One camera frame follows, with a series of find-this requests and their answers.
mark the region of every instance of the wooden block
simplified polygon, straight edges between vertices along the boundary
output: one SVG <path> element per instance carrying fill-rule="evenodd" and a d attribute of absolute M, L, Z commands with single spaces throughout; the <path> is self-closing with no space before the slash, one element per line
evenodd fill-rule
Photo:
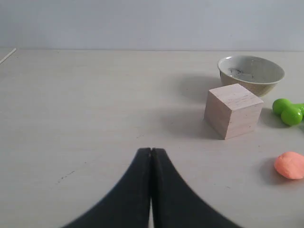
<path fill-rule="evenodd" d="M 209 90 L 205 119 L 224 138 L 254 130 L 263 101 L 239 84 Z"/>

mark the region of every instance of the white wall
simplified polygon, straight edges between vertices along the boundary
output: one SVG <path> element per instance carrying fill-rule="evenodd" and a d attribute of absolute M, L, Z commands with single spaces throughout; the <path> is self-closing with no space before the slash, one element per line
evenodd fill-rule
<path fill-rule="evenodd" d="M 304 50 L 304 0 L 0 0 L 0 46 Z"/>

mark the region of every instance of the orange clay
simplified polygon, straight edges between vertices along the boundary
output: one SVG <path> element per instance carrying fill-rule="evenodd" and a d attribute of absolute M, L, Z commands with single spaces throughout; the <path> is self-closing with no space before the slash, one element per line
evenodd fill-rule
<path fill-rule="evenodd" d="M 293 151 L 285 152 L 276 159 L 275 169 L 288 179 L 302 179 L 304 177 L 304 156 Z"/>

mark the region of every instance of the bowl rim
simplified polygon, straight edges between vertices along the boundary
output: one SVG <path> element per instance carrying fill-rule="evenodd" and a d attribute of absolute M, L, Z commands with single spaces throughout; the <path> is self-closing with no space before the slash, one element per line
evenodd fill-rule
<path fill-rule="evenodd" d="M 279 80 L 276 80 L 274 82 L 249 82 L 249 81 L 245 81 L 245 80 L 242 80 L 242 79 L 238 79 L 238 78 L 235 78 L 235 77 L 231 77 L 229 75 L 227 75 L 226 73 L 224 73 L 221 68 L 220 68 L 220 64 L 222 62 L 224 62 L 225 60 L 227 59 L 230 59 L 230 58 L 234 58 L 234 57 L 250 57 L 250 58 L 257 58 L 257 59 L 262 59 L 262 60 L 266 60 L 268 62 L 271 62 L 273 63 L 276 67 L 278 67 L 279 69 L 281 69 L 281 71 L 283 72 L 282 74 L 282 77 L 279 79 Z M 266 58 L 261 58 L 261 57 L 257 57 L 257 56 L 248 56 L 248 55 L 235 55 L 235 56 L 227 56 L 227 57 L 224 57 L 224 58 L 221 58 L 219 61 L 218 61 L 218 70 L 223 73 L 224 75 L 228 76 L 228 77 L 231 77 L 237 81 L 240 81 L 240 82 L 245 82 L 245 83 L 249 83 L 249 84 L 255 84 L 255 85 L 272 85 L 272 84 L 277 84 L 278 82 L 280 82 L 284 77 L 285 77 L 285 71 L 282 67 L 280 67 L 277 63 L 273 62 L 273 61 L 270 61 Z"/>

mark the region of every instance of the dirt in bowl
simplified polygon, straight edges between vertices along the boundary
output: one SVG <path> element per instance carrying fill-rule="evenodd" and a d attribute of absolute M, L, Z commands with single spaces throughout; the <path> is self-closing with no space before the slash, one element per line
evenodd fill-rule
<path fill-rule="evenodd" d="M 243 71 L 229 68 L 230 76 L 236 79 L 240 79 L 247 82 L 256 82 L 255 76 L 251 74 L 245 74 Z"/>

